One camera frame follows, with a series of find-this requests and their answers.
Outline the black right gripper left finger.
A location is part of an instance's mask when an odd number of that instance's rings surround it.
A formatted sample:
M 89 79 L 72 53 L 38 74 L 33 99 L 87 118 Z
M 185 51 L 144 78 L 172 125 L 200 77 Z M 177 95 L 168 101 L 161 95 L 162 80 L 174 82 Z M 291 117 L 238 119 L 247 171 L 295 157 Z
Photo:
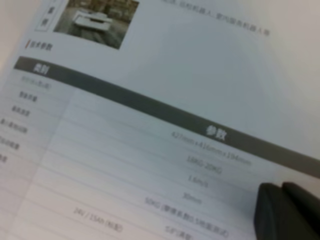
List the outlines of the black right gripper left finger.
M 258 240 L 308 240 L 308 224 L 283 190 L 271 183 L 259 186 L 254 214 Z

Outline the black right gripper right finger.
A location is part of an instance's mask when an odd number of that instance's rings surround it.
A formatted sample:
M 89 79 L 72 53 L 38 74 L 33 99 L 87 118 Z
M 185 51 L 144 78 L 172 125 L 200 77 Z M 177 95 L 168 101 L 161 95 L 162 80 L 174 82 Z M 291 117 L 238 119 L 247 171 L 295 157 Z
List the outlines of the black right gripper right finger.
M 288 195 L 308 226 L 320 236 L 320 199 L 293 182 L 282 184 L 282 190 Z

